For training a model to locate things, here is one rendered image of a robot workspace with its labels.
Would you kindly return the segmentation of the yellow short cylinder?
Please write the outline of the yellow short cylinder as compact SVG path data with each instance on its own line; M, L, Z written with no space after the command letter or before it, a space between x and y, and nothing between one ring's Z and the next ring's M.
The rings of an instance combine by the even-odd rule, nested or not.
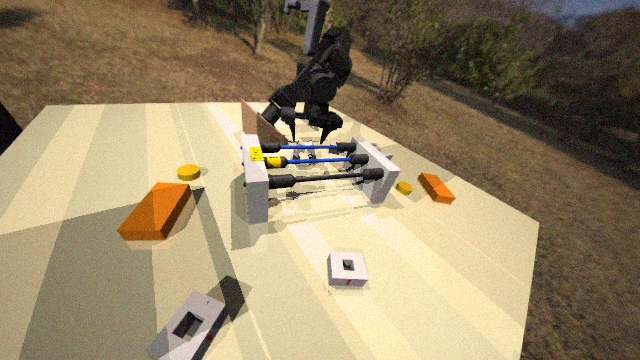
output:
M201 176L200 167L195 164L186 164L178 168L177 173L182 181L193 181Z
M413 188L408 183L400 181L396 189L403 195L409 195Z

